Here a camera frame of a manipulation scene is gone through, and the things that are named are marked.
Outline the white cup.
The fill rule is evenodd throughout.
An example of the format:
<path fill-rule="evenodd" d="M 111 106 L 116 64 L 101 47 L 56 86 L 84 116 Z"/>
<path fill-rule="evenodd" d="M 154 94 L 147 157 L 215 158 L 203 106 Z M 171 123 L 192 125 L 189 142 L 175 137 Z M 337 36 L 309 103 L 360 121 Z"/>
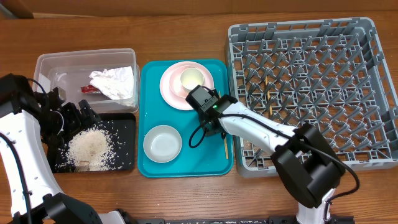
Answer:
<path fill-rule="evenodd" d="M 192 91 L 196 86 L 202 85 L 205 77 L 197 68 L 187 68 L 180 76 L 180 82 L 186 92 Z"/>

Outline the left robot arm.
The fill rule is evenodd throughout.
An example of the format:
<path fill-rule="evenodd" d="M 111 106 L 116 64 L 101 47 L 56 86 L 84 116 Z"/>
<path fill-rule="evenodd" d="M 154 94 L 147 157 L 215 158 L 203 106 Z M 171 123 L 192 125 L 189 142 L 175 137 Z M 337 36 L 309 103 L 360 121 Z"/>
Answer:
<path fill-rule="evenodd" d="M 65 103 L 58 88 L 35 92 L 31 82 L 1 77 L 1 158 L 13 223 L 133 223 L 123 210 L 99 214 L 63 193 L 53 175 L 57 149 L 100 117 L 87 101 Z"/>

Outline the grey bowl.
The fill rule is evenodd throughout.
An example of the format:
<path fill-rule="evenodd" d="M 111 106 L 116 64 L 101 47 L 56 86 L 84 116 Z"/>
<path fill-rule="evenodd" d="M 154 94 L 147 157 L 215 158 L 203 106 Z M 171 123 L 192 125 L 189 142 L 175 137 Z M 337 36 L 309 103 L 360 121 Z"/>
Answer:
<path fill-rule="evenodd" d="M 143 148 L 146 156 L 153 162 L 167 163 L 179 155 L 182 138 L 175 128 L 159 125 L 144 136 Z"/>

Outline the red snack wrapper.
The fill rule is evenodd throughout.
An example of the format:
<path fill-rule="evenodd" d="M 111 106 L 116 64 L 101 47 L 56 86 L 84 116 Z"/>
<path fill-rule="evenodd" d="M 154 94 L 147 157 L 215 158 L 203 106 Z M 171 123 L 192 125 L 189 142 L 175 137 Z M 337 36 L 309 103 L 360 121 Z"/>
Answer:
<path fill-rule="evenodd" d="M 93 85 L 81 87 L 81 92 L 86 94 L 102 94 L 102 92 Z"/>

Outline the pink plate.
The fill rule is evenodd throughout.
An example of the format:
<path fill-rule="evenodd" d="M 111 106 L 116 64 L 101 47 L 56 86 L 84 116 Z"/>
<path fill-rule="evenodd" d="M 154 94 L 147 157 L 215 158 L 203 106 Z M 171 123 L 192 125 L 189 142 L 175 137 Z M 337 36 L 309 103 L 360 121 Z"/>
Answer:
<path fill-rule="evenodd" d="M 214 81 L 213 77 L 210 73 L 210 71 L 205 68 L 203 65 L 192 62 L 192 61 L 182 61 L 182 62 L 177 62 L 173 65 L 171 65 L 166 71 L 163 73 L 160 79 L 160 93 L 165 100 L 167 104 L 169 104 L 171 107 L 176 108 L 178 110 L 192 110 L 193 108 L 186 102 L 186 97 L 181 98 L 174 94 L 171 89 L 170 89 L 170 77 L 172 76 L 172 72 L 175 71 L 178 67 L 188 65 L 191 67 L 198 68 L 201 70 L 205 76 L 205 81 L 204 85 L 208 88 L 213 88 L 214 87 Z"/>

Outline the pink small bowl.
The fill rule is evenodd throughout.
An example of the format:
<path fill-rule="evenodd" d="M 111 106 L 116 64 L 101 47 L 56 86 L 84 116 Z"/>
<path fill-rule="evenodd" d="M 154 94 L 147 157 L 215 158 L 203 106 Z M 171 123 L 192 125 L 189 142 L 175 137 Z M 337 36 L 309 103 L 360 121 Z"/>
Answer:
<path fill-rule="evenodd" d="M 172 76 L 170 77 L 170 89 L 171 91 L 181 98 L 185 98 L 189 92 L 186 92 L 180 82 L 181 73 L 187 68 L 195 68 L 188 65 L 184 65 L 178 67 L 175 71 L 172 72 Z"/>

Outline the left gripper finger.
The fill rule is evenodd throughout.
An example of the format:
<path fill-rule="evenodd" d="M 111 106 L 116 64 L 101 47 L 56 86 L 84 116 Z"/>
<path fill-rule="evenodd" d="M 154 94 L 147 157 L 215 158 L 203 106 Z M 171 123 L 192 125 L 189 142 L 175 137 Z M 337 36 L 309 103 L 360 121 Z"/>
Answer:
<path fill-rule="evenodd" d="M 81 125 L 84 128 L 89 128 L 101 121 L 100 116 L 91 108 L 90 104 L 86 100 L 81 100 L 78 105 L 81 113 Z"/>
<path fill-rule="evenodd" d="M 63 106 L 64 130 L 69 134 L 76 134 L 80 130 L 80 114 L 74 103 L 67 103 Z"/>

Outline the white napkin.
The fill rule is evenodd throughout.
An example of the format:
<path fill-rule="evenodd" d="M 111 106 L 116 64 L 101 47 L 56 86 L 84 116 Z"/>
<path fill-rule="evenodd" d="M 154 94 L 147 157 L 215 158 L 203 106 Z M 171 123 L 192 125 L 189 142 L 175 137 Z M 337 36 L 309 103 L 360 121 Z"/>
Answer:
<path fill-rule="evenodd" d="M 112 100 L 125 100 L 133 97 L 134 73 L 132 67 L 93 71 L 89 75 L 90 85 L 99 89 Z"/>

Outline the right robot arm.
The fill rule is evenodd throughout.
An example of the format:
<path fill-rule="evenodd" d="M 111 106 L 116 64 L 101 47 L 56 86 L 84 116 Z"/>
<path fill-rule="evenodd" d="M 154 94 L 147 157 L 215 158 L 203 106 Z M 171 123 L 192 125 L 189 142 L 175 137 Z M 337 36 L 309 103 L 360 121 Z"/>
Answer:
<path fill-rule="evenodd" d="M 284 187 L 298 201 L 296 223 L 330 223 L 330 200 L 346 169 L 316 127 L 277 123 L 200 85 L 186 101 L 205 134 L 243 138 L 270 156 Z"/>

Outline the wooden chopstick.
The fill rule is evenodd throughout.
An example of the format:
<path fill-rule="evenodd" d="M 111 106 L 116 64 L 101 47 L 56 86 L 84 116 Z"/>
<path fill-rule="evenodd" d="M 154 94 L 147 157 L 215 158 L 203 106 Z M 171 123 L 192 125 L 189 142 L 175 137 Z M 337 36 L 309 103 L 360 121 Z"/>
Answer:
<path fill-rule="evenodd" d="M 266 89 L 267 89 L 267 91 L 266 91 L 267 102 L 269 103 L 269 102 L 271 102 L 271 96 L 270 96 L 269 89 L 268 89 L 268 87 L 269 87 L 268 77 L 265 78 L 265 83 L 266 83 Z M 273 114 L 272 105 L 270 104 L 269 105 L 269 116 L 272 116 L 272 114 Z"/>
<path fill-rule="evenodd" d="M 219 97 L 221 98 L 221 91 L 218 91 L 218 95 L 219 95 Z M 228 159 L 229 159 L 229 153 L 228 153 L 228 143 L 227 143 L 226 135 L 225 135 L 225 137 L 223 138 L 223 141 L 224 141 L 224 152 L 225 152 L 225 157 L 226 157 L 226 160 L 228 160 Z"/>

